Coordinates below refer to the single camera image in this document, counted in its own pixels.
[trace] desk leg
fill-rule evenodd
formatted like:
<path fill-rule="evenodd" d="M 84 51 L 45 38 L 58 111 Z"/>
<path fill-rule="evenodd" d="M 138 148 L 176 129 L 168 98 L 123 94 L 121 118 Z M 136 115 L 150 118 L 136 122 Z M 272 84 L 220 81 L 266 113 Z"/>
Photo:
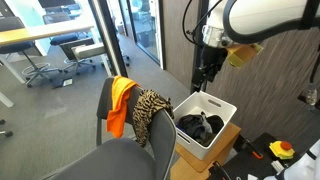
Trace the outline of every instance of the desk leg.
<path fill-rule="evenodd" d="M 2 92 L 0 92 L 0 101 L 3 102 L 3 104 L 7 107 L 13 106 L 13 102 L 10 101 L 10 99 L 8 99 Z"/>
<path fill-rule="evenodd" d="M 25 83 L 24 79 L 18 74 L 18 72 L 11 66 L 11 64 L 6 59 L 1 59 L 3 64 L 9 69 L 9 71 L 21 82 Z"/>
<path fill-rule="evenodd" d="M 100 43 L 98 36 L 97 36 L 96 33 L 94 32 L 94 28 L 91 28 L 91 29 L 90 29 L 90 32 L 91 32 L 91 34 L 92 34 L 93 41 L 94 41 L 95 43 Z M 101 54 L 100 57 L 101 57 L 102 62 L 103 62 L 103 64 L 104 64 L 104 68 L 105 68 L 106 71 L 107 71 L 108 77 L 112 76 L 111 71 L 110 71 L 110 68 L 109 68 L 109 66 L 108 66 L 108 62 L 107 62 L 104 54 Z"/>

